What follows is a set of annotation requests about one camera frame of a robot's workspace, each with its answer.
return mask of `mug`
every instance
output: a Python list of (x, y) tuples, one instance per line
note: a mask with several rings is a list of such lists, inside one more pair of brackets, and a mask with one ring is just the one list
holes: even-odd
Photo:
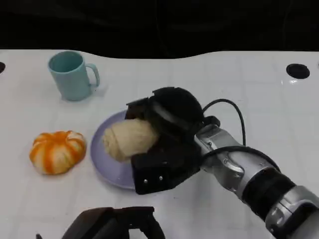
[(82, 55), (74, 51), (63, 51), (52, 56), (48, 67), (62, 97), (69, 101), (80, 101), (92, 94), (86, 67), (94, 72), (94, 86), (98, 87), (100, 84), (96, 66), (85, 64)]

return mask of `plate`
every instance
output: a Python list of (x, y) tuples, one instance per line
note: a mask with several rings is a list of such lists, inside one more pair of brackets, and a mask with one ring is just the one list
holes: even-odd
[(107, 182), (125, 189), (135, 189), (130, 162), (120, 163), (104, 149), (102, 137), (104, 130), (116, 122), (123, 121), (126, 111), (112, 115), (96, 130), (91, 143), (91, 159), (100, 176)]

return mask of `white table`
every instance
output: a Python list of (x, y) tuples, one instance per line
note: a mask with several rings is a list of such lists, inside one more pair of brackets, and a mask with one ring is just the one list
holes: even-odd
[[(200, 172), (177, 188), (138, 196), (101, 182), (88, 147), (85, 159), (65, 175), (39, 175), (28, 159), (35, 136), (75, 130), (91, 143), (107, 117), (129, 101), (164, 86), (189, 89), (201, 104), (228, 98), (241, 108), (249, 146), (271, 156), (297, 184), (319, 194), (319, 53), (216, 52), (177, 60), (124, 60), (83, 53), (97, 65), (101, 86), (90, 98), (68, 103), (47, 70), (56, 50), (0, 53), (0, 237), (59, 239), (75, 217), (94, 207), (154, 206), (168, 239), (269, 239), (264, 224), (212, 175)], [(286, 66), (303, 63), (311, 75), (294, 81)], [(234, 109), (209, 110), (241, 141)], [(132, 232), (133, 239), (144, 238)]]

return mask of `orange pumpkin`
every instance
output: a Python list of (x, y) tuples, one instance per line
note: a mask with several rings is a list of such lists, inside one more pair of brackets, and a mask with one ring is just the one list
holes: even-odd
[(73, 131), (42, 133), (33, 142), (30, 160), (43, 174), (68, 171), (85, 156), (86, 142), (82, 134)]

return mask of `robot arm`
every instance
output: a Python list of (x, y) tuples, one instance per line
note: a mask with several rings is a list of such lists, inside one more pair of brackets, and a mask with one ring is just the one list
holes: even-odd
[[(241, 146), (215, 125), (201, 129), (194, 140), (203, 155)], [(272, 160), (249, 152), (224, 151), (206, 158), (202, 169), (247, 204), (276, 238), (319, 238), (319, 198), (283, 175)]]

